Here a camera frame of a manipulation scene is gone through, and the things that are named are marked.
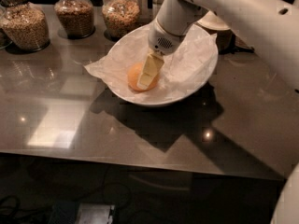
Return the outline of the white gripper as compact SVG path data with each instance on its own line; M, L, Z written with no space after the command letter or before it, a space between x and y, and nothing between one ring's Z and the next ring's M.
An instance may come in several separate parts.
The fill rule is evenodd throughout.
M183 42L186 34L186 22L170 21L166 24L160 24L155 19L150 23L148 42L149 47L155 52L149 53L146 61L142 64L136 83L139 89L148 90L155 83L164 65L163 55L174 53Z

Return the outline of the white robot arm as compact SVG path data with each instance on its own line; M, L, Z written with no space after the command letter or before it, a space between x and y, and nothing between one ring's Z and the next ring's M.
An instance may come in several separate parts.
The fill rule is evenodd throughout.
M246 161L253 161L276 175L285 175L288 181L267 224L298 224L299 10L282 0L164 0L150 26L149 46L163 55L173 53L207 10L226 22L292 95L279 96L247 114L246 108L255 105L249 90L257 83L246 77L239 85L226 72L221 89L227 92L233 115L240 119L232 130L244 141L238 145L222 133L213 139L201 134L199 147L225 172L244 173Z

